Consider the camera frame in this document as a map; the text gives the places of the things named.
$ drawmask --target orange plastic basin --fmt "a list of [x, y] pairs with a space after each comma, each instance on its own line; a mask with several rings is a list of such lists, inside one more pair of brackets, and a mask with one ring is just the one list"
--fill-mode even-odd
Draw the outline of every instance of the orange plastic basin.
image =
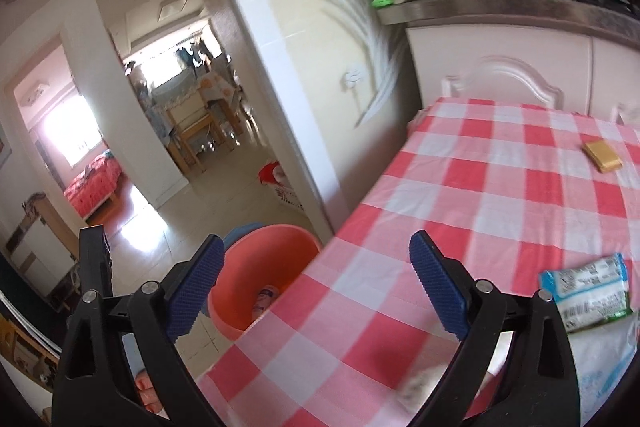
[[239, 239], [207, 298], [213, 324], [236, 340], [253, 322], [258, 292], [268, 284], [284, 292], [320, 250], [312, 233], [294, 225], [268, 225]]

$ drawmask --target patterned tablecloth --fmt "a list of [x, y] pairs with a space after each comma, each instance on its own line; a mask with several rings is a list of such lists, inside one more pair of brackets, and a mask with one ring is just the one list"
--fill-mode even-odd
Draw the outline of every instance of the patterned tablecloth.
[[[229, 426], [405, 426], [396, 389], [457, 347], [409, 264], [425, 229], [500, 290], [622, 252], [640, 291], [640, 132], [527, 105], [440, 100], [337, 236], [198, 381]], [[605, 138], [624, 162], [580, 151]]]

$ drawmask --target wooden floor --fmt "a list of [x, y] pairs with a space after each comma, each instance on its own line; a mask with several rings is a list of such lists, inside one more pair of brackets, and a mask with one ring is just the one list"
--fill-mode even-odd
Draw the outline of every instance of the wooden floor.
[[86, 220], [91, 227], [104, 225], [107, 237], [115, 236], [146, 205], [140, 192], [124, 174], [121, 174], [118, 179], [115, 195], [115, 203], [112, 200], [105, 201]]

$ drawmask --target picture frame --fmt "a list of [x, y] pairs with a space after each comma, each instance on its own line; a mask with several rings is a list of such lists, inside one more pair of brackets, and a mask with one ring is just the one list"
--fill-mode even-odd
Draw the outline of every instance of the picture frame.
[[0, 124], [0, 169], [7, 161], [9, 156], [11, 155], [11, 147], [9, 147], [9, 142], [7, 142], [6, 134], [2, 129], [2, 125]]

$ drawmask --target green lid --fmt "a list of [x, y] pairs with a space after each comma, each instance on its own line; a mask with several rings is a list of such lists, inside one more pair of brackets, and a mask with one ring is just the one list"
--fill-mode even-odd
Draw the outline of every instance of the green lid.
[[371, 1], [371, 5], [374, 8], [384, 8], [385, 6], [391, 6], [394, 3], [394, 0], [373, 0]]

